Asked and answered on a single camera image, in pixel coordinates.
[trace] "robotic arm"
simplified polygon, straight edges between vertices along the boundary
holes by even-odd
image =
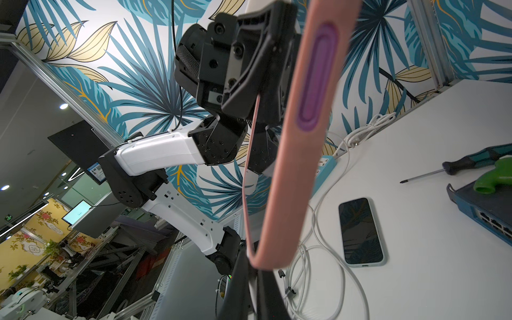
[[[240,237],[190,204],[168,184],[164,168],[233,161],[252,124],[258,93],[265,109],[263,120],[253,124],[248,169],[261,174],[274,162],[278,140],[271,128],[283,123],[300,43],[295,17],[295,6],[275,2],[238,18],[220,13],[207,30],[191,26],[176,50],[175,79],[212,115],[179,130],[136,134],[98,159],[119,202],[167,220],[220,274],[231,273]]]

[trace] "white cable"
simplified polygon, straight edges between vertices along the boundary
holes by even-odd
[[[387,115],[374,115],[367,125],[357,128],[345,137],[345,142],[347,143],[348,148],[354,148],[361,142],[368,140],[368,138],[373,136],[381,128],[395,121],[395,119],[396,112],[392,112]]]
[[[386,120],[386,124],[390,123],[391,121],[394,120],[394,117],[395,114],[392,114],[391,117],[388,117],[388,119],[392,119],[392,120]],[[355,134],[355,135],[352,135],[350,138],[354,138],[354,137],[362,137],[362,140],[358,140],[360,142],[362,141],[365,141],[367,140],[370,136],[372,136],[375,132],[372,132],[374,129],[373,127],[375,127],[375,131],[377,131],[380,127],[386,125],[384,123],[382,123],[381,121],[374,121],[374,118],[372,118],[372,121],[370,122],[373,122],[372,123],[372,128],[371,128],[371,131],[367,131],[369,128],[366,128],[364,130],[361,130],[359,131],[360,134]],[[341,312],[341,309],[342,309],[342,306],[343,306],[343,300],[344,300],[344,297],[345,297],[345,273],[344,271],[346,271],[350,278],[352,279],[352,281],[354,281],[358,291],[359,291],[359,294],[361,295],[361,299],[362,299],[362,302],[363,302],[363,305],[364,305],[364,308],[365,308],[365,320],[369,320],[370,319],[370,310],[369,310],[369,307],[368,307],[368,300],[366,299],[366,295],[365,295],[365,292],[361,286],[361,283],[359,282],[359,280],[357,279],[357,277],[355,276],[355,274],[352,272],[352,270],[347,266],[347,264],[345,263],[345,261],[343,261],[343,259],[336,253],[336,251],[334,251],[334,249],[332,249],[328,244],[327,242],[325,241],[325,239],[323,238],[322,236],[322,233],[320,232],[320,228],[318,226],[318,218],[317,218],[317,212],[318,212],[318,209],[320,208],[325,196],[327,195],[327,193],[329,193],[329,191],[332,189],[332,187],[335,186],[336,183],[338,183],[338,181],[345,175],[345,172],[347,171],[347,168],[348,168],[348,165],[349,165],[349,162],[350,162],[350,147],[347,143],[347,141],[349,141],[349,139],[345,138],[345,139],[342,139],[342,142],[341,144],[338,146],[338,148],[336,149],[336,152],[334,154],[336,154],[340,149],[341,149],[341,146],[342,144],[345,144],[346,148],[347,148],[347,153],[348,153],[348,157],[347,157],[347,164],[345,165],[345,168],[343,169],[343,172],[342,174],[339,176],[339,178],[333,183],[331,184],[331,186],[327,189],[327,191],[322,195],[322,197],[320,198],[318,204],[316,205],[315,209],[313,209],[310,205],[309,207],[311,208],[311,211],[312,211],[312,215],[311,215],[311,229],[309,230],[308,234],[304,237],[304,239],[300,242],[299,244],[299,247],[298,247],[298,253],[297,255],[294,257],[292,263],[290,264],[290,266],[287,268],[286,270],[286,275],[285,275],[285,278],[283,279],[283,282],[284,282],[284,285],[285,285],[285,290],[287,288],[296,288],[296,285],[299,281],[299,279],[302,277],[302,275],[304,275],[303,277],[303,282],[302,282],[302,285],[301,285],[301,289],[300,289],[300,299],[299,299],[299,302],[295,305],[293,303],[293,297],[289,297],[289,296],[285,296],[285,305],[287,307],[289,307],[289,309],[291,310],[293,316],[295,319],[298,319],[298,320],[307,320],[305,318],[305,316],[303,314],[301,314],[300,310],[301,310],[301,307],[302,307],[302,302],[303,302],[303,298],[306,294],[306,281],[307,281],[307,276],[308,276],[308,271],[306,269],[306,264],[309,265],[309,257],[307,255],[307,252],[309,250],[312,250],[312,249],[322,249],[324,251],[326,251],[327,253],[329,253],[329,255],[331,255],[333,257],[333,259],[337,262],[339,268],[340,268],[340,273],[342,275],[342,285],[341,285],[341,296],[340,296],[340,299],[339,299],[339,302],[338,302],[338,306],[336,308],[336,310],[334,311],[334,313],[329,317],[327,318],[327,320],[334,320],[338,317],[339,313]],[[311,247],[306,247],[304,245],[304,243],[311,237],[311,234],[313,234],[316,238],[316,240],[318,241],[318,243],[320,245],[314,245],[314,246],[311,246]],[[302,260],[302,270],[300,271],[297,279],[295,280],[295,282],[292,284],[291,281],[293,279],[293,271],[295,269],[295,266],[298,262],[298,260],[301,259]]]

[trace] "white robot arm segment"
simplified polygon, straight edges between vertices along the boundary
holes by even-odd
[[[119,146],[115,159],[129,176],[182,164],[203,164],[204,159],[188,133],[202,120],[196,120],[179,130],[144,139],[133,139]]]
[[[148,200],[142,209],[165,219],[189,237],[205,255],[217,251],[216,246],[224,237],[222,225],[200,212],[170,183],[162,184],[155,194],[156,199]]]

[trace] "aluminum frame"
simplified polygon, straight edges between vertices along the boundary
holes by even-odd
[[[108,148],[124,143],[124,139],[114,128],[78,97],[41,59],[17,40],[15,35],[0,32],[0,49],[8,49],[22,61],[42,82],[93,127],[94,133],[107,144]]]
[[[455,79],[443,43],[436,12],[430,0],[407,0],[432,79],[437,89]]]

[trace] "yellow floral wall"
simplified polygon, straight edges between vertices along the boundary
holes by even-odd
[[[25,228],[35,234],[38,239],[18,231],[0,244],[0,257],[2,257],[0,259],[0,291],[9,288],[15,282],[9,279],[9,272],[16,271],[17,266],[20,265],[27,265],[29,269],[45,256],[45,245],[39,240],[59,242],[71,232],[68,230],[69,224],[62,220],[67,213],[60,203],[49,199],[48,205],[25,224]],[[80,234],[70,243],[70,246],[75,251],[81,252],[95,246],[98,242],[98,239]]]

